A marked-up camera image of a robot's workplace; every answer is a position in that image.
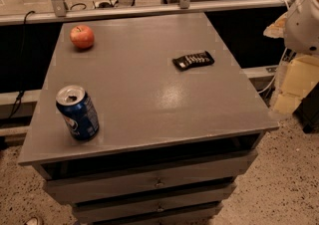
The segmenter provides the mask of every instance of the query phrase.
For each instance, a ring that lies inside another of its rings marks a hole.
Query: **drawer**
[[[105,201],[90,201],[85,205],[73,208],[73,214],[81,222],[97,222],[144,213],[166,212],[167,210],[221,201],[235,189],[235,184],[219,184],[215,181],[196,183],[187,187],[180,186],[160,190],[159,193],[127,195],[107,199]]]
[[[112,221],[94,222],[93,225],[172,225],[176,222],[191,222],[199,219],[210,219],[217,215],[222,204],[218,202],[173,209],[168,213],[137,215]]]
[[[48,181],[44,189],[59,203],[74,204],[236,176],[244,173],[256,156],[256,150],[251,150],[181,160],[129,171]]]

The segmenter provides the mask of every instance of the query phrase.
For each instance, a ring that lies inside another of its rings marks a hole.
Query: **speckled floor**
[[[304,134],[291,116],[257,146],[258,157],[236,179],[237,188],[214,219],[196,225],[319,224],[319,133]],[[33,214],[45,225],[72,225],[69,206],[42,190],[32,169],[17,165],[20,147],[0,152],[0,224],[19,225]]]

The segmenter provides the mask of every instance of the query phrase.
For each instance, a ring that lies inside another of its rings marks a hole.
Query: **black object on floor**
[[[319,83],[302,100],[294,114],[299,118],[305,133],[310,133],[319,125]]]

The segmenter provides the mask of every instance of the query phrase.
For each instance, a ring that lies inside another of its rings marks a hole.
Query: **black remote control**
[[[190,68],[212,65],[215,60],[212,58],[209,52],[204,51],[201,53],[184,55],[178,59],[172,59],[172,62],[179,70],[185,71]]]

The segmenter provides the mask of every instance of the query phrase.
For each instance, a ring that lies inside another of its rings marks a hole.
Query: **gray tabletop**
[[[275,129],[278,123],[202,13],[84,22],[95,45],[70,42],[64,24],[18,162],[22,165]],[[171,59],[206,50],[212,66],[179,72]],[[100,131],[76,141],[56,93],[80,85]]]

